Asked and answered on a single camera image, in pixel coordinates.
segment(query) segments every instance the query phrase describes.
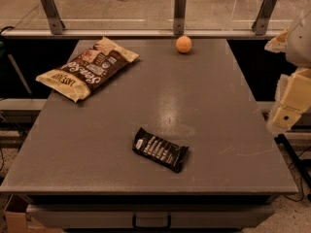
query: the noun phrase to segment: floor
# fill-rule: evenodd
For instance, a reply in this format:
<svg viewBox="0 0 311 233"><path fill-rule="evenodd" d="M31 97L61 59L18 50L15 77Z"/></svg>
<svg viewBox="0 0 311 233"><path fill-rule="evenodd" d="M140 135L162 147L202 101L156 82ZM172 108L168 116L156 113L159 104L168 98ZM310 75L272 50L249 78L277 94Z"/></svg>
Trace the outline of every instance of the floor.
<svg viewBox="0 0 311 233"><path fill-rule="evenodd" d="M262 0L188 0L187 29L244 30L251 29ZM269 29L280 30L290 25L293 18L310 0L278 0L269 23ZM172 28L173 0L55 0L60 17L69 29L170 29ZM39 0L0 0L0 28L12 25L18 29L48 29L45 14ZM0 139L18 136L16 131L0 130ZM311 146L311 139L299 150ZM0 156L0 177L5 177L15 157L17 148L2 148L4 166ZM280 149L289 165L284 150ZM290 167L300 187L301 175L294 165ZM308 233L311 230L310 192L302 180L303 192L289 197L281 196L273 202L275 214L255 229L244 233ZM0 229L7 233L3 209L7 196L0 196Z"/></svg>

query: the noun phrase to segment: desk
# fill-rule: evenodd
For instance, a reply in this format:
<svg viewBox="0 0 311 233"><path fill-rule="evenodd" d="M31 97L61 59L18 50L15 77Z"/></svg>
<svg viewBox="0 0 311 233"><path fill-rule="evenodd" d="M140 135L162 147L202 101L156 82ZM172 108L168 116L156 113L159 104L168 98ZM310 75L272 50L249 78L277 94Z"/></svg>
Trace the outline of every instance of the desk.
<svg viewBox="0 0 311 233"><path fill-rule="evenodd" d="M52 92L0 192L47 227L122 229L255 227L297 192L226 40L116 42L140 60L86 101ZM181 173L132 151L141 126L190 147Z"/></svg>

